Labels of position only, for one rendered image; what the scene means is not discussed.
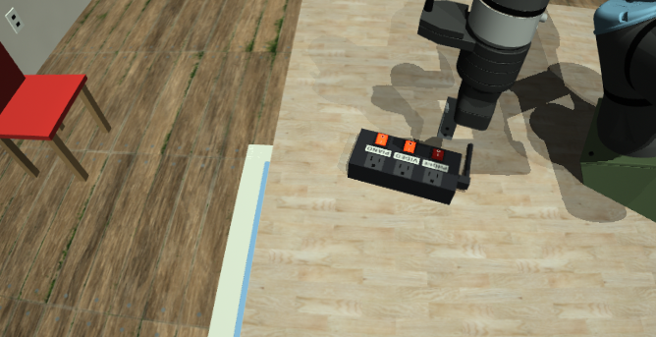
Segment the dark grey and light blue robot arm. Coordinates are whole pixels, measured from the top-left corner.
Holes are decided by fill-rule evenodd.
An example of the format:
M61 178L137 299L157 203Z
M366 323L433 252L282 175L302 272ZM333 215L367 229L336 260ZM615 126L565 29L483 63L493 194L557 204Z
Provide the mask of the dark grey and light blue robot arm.
M525 18L541 15L549 3L482 1ZM656 0L608 0L593 21L604 89L598 137L618 154L656 157Z

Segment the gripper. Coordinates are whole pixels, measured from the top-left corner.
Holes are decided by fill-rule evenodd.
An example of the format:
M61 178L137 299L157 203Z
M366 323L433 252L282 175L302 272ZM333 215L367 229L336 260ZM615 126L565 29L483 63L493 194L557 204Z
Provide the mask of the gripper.
M417 31L437 44L461 49L458 98L448 96L437 134L445 140L452 140L457 124L479 131L488 128L501 93L516 82L538 23L548 17L508 16L481 0L472 1L470 12L468 6L426 0Z

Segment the black power strip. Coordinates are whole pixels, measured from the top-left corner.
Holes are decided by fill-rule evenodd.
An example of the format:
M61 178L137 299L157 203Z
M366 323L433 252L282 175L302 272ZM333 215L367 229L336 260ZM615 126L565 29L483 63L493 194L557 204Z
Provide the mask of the black power strip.
M361 129L348 178L450 204L456 188L469 187L472 149L470 143L463 176L461 153Z

